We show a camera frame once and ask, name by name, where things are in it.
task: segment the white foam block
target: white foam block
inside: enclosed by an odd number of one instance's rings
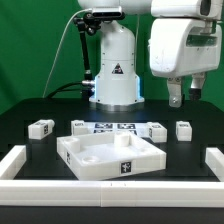
[[[223,207],[224,184],[136,181],[136,207]]]
[[[191,141],[192,127],[189,122],[177,121],[176,122],[176,135],[178,141]]]
[[[53,120],[39,120],[28,126],[28,135],[30,139],[41,140],[51,134],[54,127]]]
[[[0,205],[100,206],[99,182],[0,181]]]
[[[149,138],[155,143],[167,142],[167,129],[158,122],[147,123]]]
[[[86,135],[89,134],[87,125],[83,120],[74,120],[71,122],[72,135]]]
[[[12,180],[26,162],[26,146],[14,146],[0,162],[0,179]]]

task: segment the black tabletop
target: black tabletop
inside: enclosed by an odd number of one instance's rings
[[[41,141],[29,140],[28,125],[40,119],[55,121],[53,133]],[[71,135],[72,120],[159,122],[167,128],[167,143],[146,139],[167,153],[166,169],[122,180],[218,181],[205,164],[205,151],[206,147],[224,150],[224,112],[211,103],[186,101],[177,109],[167,101],[147,100],[144,109],[112,113],[90,109],[89,103],[80,99],[27,99],[0,116],[0,159],[14,145],[27,146],[27,162],[15,179],[77,180],[56,152],[56,138]],[[190,122],[191,142],[177,141],[177,121]],[[215,208],[0,208],[1,223],[218,223],[223,218],[224,210]]]

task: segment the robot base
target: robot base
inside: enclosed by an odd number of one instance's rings
[[[93,109],[99,109],[99,110],[104,110],[109,112],[127,112],[127,111],[143,109],[144,100],[138,101],[134,104],[128,104],[128,105],[102,104],[102,103],[90,101],[90,107]]]

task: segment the green wall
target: green wall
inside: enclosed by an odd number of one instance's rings
[[[0,0],[0,113],[17,102],[42,97],[56,49],[70,17],[80,10],[72,0]],[[137,18],[127,16],[122,24],[135,33]],[[166,80],[153,77],[148,67],[147,44],[152,17],[140,17],[137,74],[143,81],[147,99],[167,99]],[[88,37],[90,62],[94,74],[99,71],[99,34]],[[203,100],[224,110],[223,56],[218,70],[210,72]],[[61,54],[49,84],[55,88],[83,77],[81,46],[77,28],[69,27]],[[185,92],[190,85],[186,78]],[[77,93],[58,97],[79,97]]]

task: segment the white plastic box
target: white plastic box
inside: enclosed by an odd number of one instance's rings
[[[28,126],[29,138],[41,140],[52,133],[53,127],[53,120],[39,120]]]
[[[72,135],[86,135],[89,134],[88,127],[83,120],[74,120],[71,122]]]
[[[80,180],[104,180],[166,166],[165,152],[128,131],[60,137],[57,152]]]
[[[187,121],[177,121],[176,135],[177,135],[178,141],[191,141],[192,127],[190,123]]]
[[[155,143],[167,142],[167,129],[158,122],[148,122],[149,138]]]

